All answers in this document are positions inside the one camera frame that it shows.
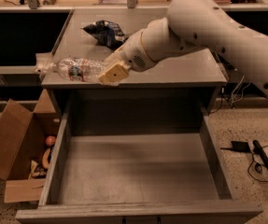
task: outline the speckled floor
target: speckled floor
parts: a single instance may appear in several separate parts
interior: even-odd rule
[[[215,108],[220,105],[217,100]],[[268,100],[263,98],[246,98],[236,103],[231,109],[223,102],[222,108],[210,115],[210,123],[214,131],[214,138],[220,147],[230,147],[232,140],[248,141],[253,148],[252,141],[260,141],[262,146],[268,145]],[[247,168],[251,164],[252,156],[246,153],[236,153],[221,150],[231,178],[234,195],[237,199],[247,203],[260,203],[263,213],[253,218],[248,224],[268,223],[268,182],[261,183],[254,180]],[[250,172],[259,180],[268,179],[268,172],[264,168],[261,175]],[[0,224],[18,223],[15,213],[18,209],[36,208],[29,203],[3,204],[5,182],[0,180]]]

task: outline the box flap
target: box flap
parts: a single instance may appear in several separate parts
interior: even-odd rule
[[[6,180],[32,119],[32,112],[9,100],[0,118],[0,178]]]
[[[35,106],[34,113],[36,114],[56,114],[56,110],[51,102],[47,90],[43,90],[40,94],[39,100]]]
[[[57,135],[60,126],[59,115],[49,97],[47,90],[43,90],[34,109],[34,115],[46,135]]]
[[[45,178],[6,182],[4,203],[39,201]]]

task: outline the black dot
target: black dot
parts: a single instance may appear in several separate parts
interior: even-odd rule
[[[263,87],[264,87],[266,90],[268,90],[268,83],[265,82],[264,85],[263,85]]]

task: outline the dark blue package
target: dark blue package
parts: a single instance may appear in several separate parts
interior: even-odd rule
[[[112,21],[97,21],[82,28],[92,35],[100,44],[116,49],[125,42],[125,34],[119,25]]]

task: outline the power cord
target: power cord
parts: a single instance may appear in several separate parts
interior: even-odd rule
[[[248,166],[248,168],[247,168],[247,172],[248,172],[248,174],[249,174],[252,178],[254,178],[256,181],[261,182],[261,183],[266,183],[266,182],[268,182],[268,180],[260,180],[260,179],[258,179],[257,177],[255,177],[255,176],[250,172],[251,167],[254,165],[254,163],[255,163],[254,169],[255,169],[255,171],[256,171],[258,174],[262,174],[262,173],[263,173],[263,166],[265,167],[264,164],[261,164],[261,163],[255,161],[255,154],[258,153],[258,150],[257,150],[256,148],[254,148],[253,151],[254,151],[254,152],[251,152],[251,155],[252,155],[252,163]]]
[[[222,88],[221,88],[221,93],[220,93],[220,105],[219,105],[219,107],[218,107],[216,110],[211,111],[210,114],[217,113],[219,110],[221,110],[221,108],[222,108],[222,106],[223,106],[223,100],[224,100],[224,99],[226,100],[226,98],[225,98],[225,96],[224,96],[224,92],[225,92],[225,88],[222,87]]]
[[[236,102],[241,101],[241,100],[244,98],[244,90],[245,90],[247,87],[249,87],[250,84],[251,84],[251,82],[248,82],[248,84],[242,89],[241,96],[240,96],[238,99],[235,99],[235,98],[236,98],[237,93],[239,92],[241,86],[240,86],[239,89],[237,90],[237,92],[236,92],[234,98],[233,98],[233,93],[232,93],[232,98],[231,98],[231,101],[230,101],[232,105],[233,105],[234,103],[236,103]]]
[[[263,163],[259,163],[258,161],[255,160],[255,154],[258,154],[258,150],[254,148],[253,152],[249,149],[248,143],[247,142],[240,142],[240,141],[232,141],[233,147],[222,147],[221,149],[223,150],[230,150],[230,151],[235,151],[235,152],[243,152],[243,153],[250,153],[252,157],[252,162],[251,164],[247,167],[247,173],[256,181],[261,182],[261,183],[267,183],[268,180],[261,180],[258,179],[256,176],[254,176],[251,173],[252,166],[254,166],[254,170],[261,175],[263,173],[263,167],[265,165]]]

